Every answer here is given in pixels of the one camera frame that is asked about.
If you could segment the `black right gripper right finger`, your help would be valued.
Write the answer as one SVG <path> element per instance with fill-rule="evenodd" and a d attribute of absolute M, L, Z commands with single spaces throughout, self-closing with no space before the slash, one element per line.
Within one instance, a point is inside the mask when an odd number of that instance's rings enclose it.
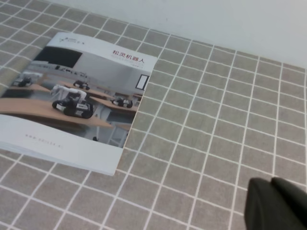
<path fill-rule="evenodd" d="M 307 229 L 307 193 L 293 183 L 280 178 L 271 179 L 271 184 L 291 209 L 296 219 Z"/>

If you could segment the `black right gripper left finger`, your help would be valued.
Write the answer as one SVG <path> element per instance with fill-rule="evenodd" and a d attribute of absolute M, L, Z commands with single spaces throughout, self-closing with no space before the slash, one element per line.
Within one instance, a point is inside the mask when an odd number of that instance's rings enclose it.
<path fill-rule="evenodd" d="M 248 183 L 244 220 L 248 230 L 293 230 L 296 217 L 270 182 L 252 178 Z"/>

